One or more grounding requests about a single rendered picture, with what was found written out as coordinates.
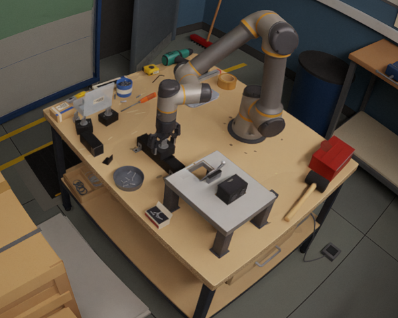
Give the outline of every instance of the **blue trash can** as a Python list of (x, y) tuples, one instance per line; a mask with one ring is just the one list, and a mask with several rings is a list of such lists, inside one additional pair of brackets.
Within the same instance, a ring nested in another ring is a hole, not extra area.
[(325, 136), (344, 84), (348, 64), (320, 51), (299, 54), (288, 112)]

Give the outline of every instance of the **green board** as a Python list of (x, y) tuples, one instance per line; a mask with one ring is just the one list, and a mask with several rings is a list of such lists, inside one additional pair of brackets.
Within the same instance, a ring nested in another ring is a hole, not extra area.
[(94, 0), (0, 0), (0, 40), (93, 8)]

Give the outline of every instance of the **gray table leg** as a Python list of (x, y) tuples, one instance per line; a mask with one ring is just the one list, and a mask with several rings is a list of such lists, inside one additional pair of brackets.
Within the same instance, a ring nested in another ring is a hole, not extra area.
[(336, 125), (338, 124), (339, 121), (340, 114), (342, 113), (342, 109), (344, 108), (345, 105), (346, 97), (348, 96), (348, 92), (350, 91), (352, 79), (354, 78), (356, 68), (357, 64), (351, 61), (350, 67), (348, 68), (348, 72), (346, 73), (344, 85), (342, 86), (342, 90), (340, 91), (338, 102), (333, 112), (332, 120), (330, 121), (329, 128), (327, 129), (326, 139), (330, 139), (330, 137), (332, 137), (334, 134)]
[(367, 86), (367, 90), (365, 91), (363, 101), (361, 103), (360, 111), (364, 111), (365, 106), (367, 105), (367, 102), (370, 99), (370, 96), (373, 91), (373, 87), (374, 87), (374, 84), (376, 83), (376, 80), (377, 80), (377, 76), (372, 74), (369, 85)]
[(262, 212), (259, 212), (258, 215), (256, 215), (252, 220), (251, 223), (255, 225), (258, 229), (266, 225), (268, 216), (270, 215), (271, 208), (273, 207), (273, 204), (271, 204), (269, 207), (264, 209)]
[(66, 191), (65, 186), (62, 183), (62, 178), (65, 174), (65, 157), (64, 157), (64, 147), (62, 144), (62, 138), (60, 138), (59, 134), (52, 127), (52, 139), (53, 139), (53, 150), (54, 150), (54, 159), (56, 161), (56, 169), (58, 171), (59, 177), (59, 188), (62, 196), (62, 203), (65, 210), (71, 210), (71, 199), (69, 193)]
[(179, 199), (180, 197), (178, 196), (178, 194), (173, 192), (171, 188), (165, 185), (163, 204), (171, 213), (176, 211), (177, 209), (180, 209), (180, 207), (178, 206)]
[(229, 252), (228, 246), (230, 245), (232, 237), (233, 233), (224, 236), (222, 233), (217, 231), (217, 235), (215, 236), (215, 241), (213, 247), (211, 248), (211, 252), (213, 252), (219, 258), (226, 255)]
[[(335, 202), (336, 197), (338, 196), (341, 188), (342, 188), (342, 185), (340, 185), (340, 187), (338, 189), (336, 189), (331, 195), (329, 195), (329, 197), (324, 202), (323, 208), (321, 209), (321, 211), (318, 214), (317, 219), (316, 219), (316, 222), (318, 224), (320, 224), (320, 227), (318, 229), (316, 229), (315, 235), (317, 235), (318, 230), (321, 229), (321, 225), (323, 224), (324, 220), (327, 217), (327, 214), (329, 213), (330, 209), (332, 208), (333, 203)], [(311, 235), (303, 242), (303, 244), (299, 248), (301, 253), (306, 252), (306, 250), (307, 250), (308, 246), (311, 244), (312, 240), (313, 240), (313, 238)]]
[(199, 300), (194, 310), (193, 318), (205, 318), (211, 306), (212, 298), (214, 297), (215, 290), (210, 290), (205, 285), (202, 285)]

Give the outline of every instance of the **power adapter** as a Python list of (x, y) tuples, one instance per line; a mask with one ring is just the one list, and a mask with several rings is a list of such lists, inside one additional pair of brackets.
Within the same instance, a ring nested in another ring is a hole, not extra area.
[(333, 260), (340, 254), (340, 249), (332, 243), (329, 243), (321, 250), (321, 254), (325, 255), (325, 257), (333, 262)]

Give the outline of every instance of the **gray round dish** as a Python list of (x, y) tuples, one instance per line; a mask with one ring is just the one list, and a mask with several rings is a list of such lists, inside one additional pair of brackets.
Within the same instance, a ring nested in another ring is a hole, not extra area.
[(115, 170), (113, 180), (115, 185), (123, 191), (135, 191), (140, 189), (145, 175), (133, 166), (124, 166)]

